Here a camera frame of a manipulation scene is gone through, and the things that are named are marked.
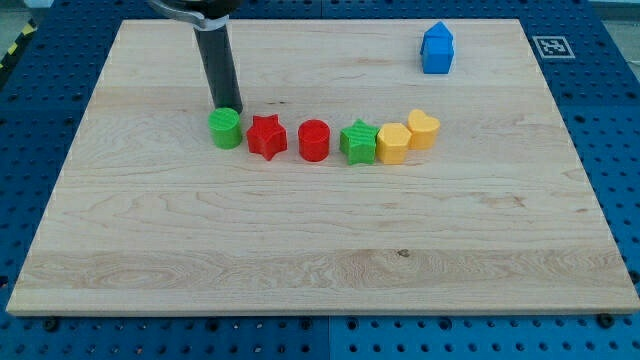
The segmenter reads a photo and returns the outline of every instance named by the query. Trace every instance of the red star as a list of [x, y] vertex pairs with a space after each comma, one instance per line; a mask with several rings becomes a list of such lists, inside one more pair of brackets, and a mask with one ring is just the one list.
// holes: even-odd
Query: red star
[[287, 130], [278, 122], [278, 115], [253, 116], [253, 126], [247, 131], [249, 152], [262, 154], [267, 161], [287, 150]]

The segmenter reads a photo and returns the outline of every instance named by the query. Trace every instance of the yellow hexagon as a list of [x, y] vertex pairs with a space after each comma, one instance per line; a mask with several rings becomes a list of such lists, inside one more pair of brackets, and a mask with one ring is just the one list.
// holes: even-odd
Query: yellow hexagon
[[410, 149], [426, 150], [435, 144], [440, 120], [425, 114], [422, 110], [415, 109], [409, 113], [407, 125], [412, 134], [409, 142]]
[[376, 156], [383, 164], [402, 164], [409, 150], [411, 131], [400, 123], [382, 125], [377, 136]]

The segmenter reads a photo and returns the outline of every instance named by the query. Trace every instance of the red cylinder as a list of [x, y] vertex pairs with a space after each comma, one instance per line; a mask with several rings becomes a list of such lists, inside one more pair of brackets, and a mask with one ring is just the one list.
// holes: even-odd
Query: red cylinder
[[298, 129], [300, 156], [307, 161], [321, 161], [329, 155], [331, 130], [322, 120], [303, 122]]

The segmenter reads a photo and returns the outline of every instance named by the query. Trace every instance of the wooden board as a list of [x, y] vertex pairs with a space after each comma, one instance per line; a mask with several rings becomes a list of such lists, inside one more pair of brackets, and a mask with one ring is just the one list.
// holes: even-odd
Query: wooden board
[[[218, 150], [188, 25], [125, 21], [38, 228], [15, 315], [632, 312], [636, 292], [518, 21], [450, 20], [456, 63], [420, 70], [431, 20], [230, 25], [246, 130]], [[406, 165], [347, 166], [357, 117], [442, 121]], [[329, 158], [297, 154], [308, 118]]]

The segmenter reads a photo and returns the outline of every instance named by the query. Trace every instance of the blue pegboard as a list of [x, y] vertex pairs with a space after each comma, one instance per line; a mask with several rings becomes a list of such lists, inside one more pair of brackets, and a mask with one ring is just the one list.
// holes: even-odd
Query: blue pegboard
[[[0, 93], [4, 309], [122, 19], [143, 0], [57, 0]], [[640, 280], [640, 85], [583, 0], [247, 0], [236, 18], [518, 18], [575, 59], [536, 57], [627, 267]], [[640, 317], [16, 319], [0, 359], [640, 358]]]

